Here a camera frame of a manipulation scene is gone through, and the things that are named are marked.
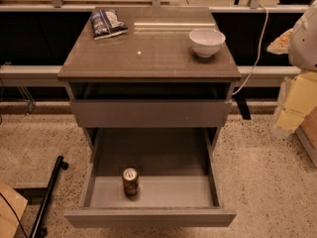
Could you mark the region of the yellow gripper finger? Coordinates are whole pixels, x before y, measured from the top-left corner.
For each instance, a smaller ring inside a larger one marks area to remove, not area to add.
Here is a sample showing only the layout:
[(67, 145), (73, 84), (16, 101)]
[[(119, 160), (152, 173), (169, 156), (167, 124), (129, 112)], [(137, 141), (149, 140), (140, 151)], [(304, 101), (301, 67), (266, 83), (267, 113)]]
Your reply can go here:
[(288, 47), (293, 30), (289, 29), (276, 38), (267, 47), (267, 51), (274, 55), (285, 55), (288, 53)]
[(280, 86), (272, 118), (272, 134), (285, 138), (293, 134), (305, 117), (317, 107), (317, 73), (286, 77)]

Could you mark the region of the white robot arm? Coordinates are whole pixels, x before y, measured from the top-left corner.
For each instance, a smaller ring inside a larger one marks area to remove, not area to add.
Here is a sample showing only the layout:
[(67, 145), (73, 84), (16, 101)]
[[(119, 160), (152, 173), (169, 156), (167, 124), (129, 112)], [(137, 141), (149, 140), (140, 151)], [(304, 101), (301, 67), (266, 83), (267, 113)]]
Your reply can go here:
[(271, 132), (285, 138), (293, 134), (317, 106), (317, 1), (267, 50), (275, 55), (288, 54), (289, 63), (300, 69), (293, 79), (286, 78), (281, 84), (273, 114)]

